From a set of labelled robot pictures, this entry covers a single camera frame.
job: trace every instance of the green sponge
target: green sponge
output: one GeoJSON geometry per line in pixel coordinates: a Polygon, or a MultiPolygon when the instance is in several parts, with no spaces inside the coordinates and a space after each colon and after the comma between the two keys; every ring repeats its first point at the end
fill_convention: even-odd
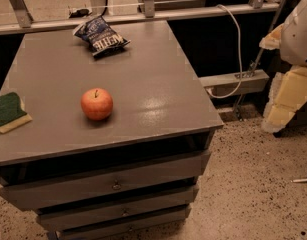
{"type": "Polygon", "coordinates": [[[24,104],[15,92],[0,96],[1,133],[13,130],[29,121],[32,121],[32,118],[24,111],[24,104]]]}

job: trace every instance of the white cable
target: white cable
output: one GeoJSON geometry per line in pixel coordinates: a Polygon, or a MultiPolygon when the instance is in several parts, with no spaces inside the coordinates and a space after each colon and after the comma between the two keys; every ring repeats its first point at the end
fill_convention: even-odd
{"type": "Polygon", "coordinates": [[[233,19],[233,21],[234,21],[234,23],[236,25],[237,33],[238,33],[238,57],[239,57],[239,66],[240,66],[240,79],[239,79],[240,81],[239,81],[238,85],[235,87],[235,89],[231,93],[229,93],[227,95],[224,95],[224,96],[213,95],[211,91],[207,90],[208,94],[211,97],[213,97],[215,99],[224,99],[224,98],[232,96],[239,89],[239,87],[240,87],[240,85],[242,83],[243,70],[242,70],[242,58],[241,58],[241,29],[240,29],[240,26],[237,23],[234,15],[229,11],[229,9],[227,9],[224,5],[221,5],[221,4],[217,5],[217,7],[219,7],[221,9],[223,9],[224,11],[228,12],[228,14],[232,17],[232,19],[233,19]]]}

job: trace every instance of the apple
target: apple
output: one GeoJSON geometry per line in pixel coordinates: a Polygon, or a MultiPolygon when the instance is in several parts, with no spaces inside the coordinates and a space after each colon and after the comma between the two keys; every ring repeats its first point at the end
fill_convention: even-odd
{"type": "Polygon", "coordinates": [[[113,99],[106,90],[94,88],[82,95],[81,107],[89,119],[98,121],[112,113],[113,99]]]}

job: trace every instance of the terrazzo floor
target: terrazzo floor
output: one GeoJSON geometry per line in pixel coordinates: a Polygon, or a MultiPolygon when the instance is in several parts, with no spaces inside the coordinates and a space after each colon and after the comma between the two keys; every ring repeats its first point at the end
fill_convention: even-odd
{"type": "MultiPolygon", "coordinates": [[[[215,133],[186,221],[108,239],[307,240],[307,184],[291,183],[307,177],[307,127],[286,129],[275,138],[261,130],[262,116],[252,104],[243,105],[242,113],[244,122],[221,114],[225,125],[215,133]]],[[[0,198],[0,240],[46,240],[35,218],[0,198]]]]}

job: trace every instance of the drawer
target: drawer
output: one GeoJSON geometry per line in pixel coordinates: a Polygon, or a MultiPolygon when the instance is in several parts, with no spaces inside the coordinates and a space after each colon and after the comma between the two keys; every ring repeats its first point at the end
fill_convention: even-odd
{"type": "Polygon", "coordinates": [[[118,201],[40,215],[38,223],[49,231],[60,231],[189,204],[194,201],[197,192],[197,186],[190,186],[129,197],[118,201]]]}
{"type": "Polygon", "coordinates": [[[74,230],[62,231],[59,240],[95,240],[107,236],[127,233],[172,221],[184,220],[190,213],[190,206],[178,206],[154,213],[142,214],[114,222],[93,224],[74,230]]]}
{"type": "Polygon", "coordinates": [[[21,210],[59,204],[186,179],[203,174],[207,151],[56,177],[2,188],[0,196],[21,210]]]}

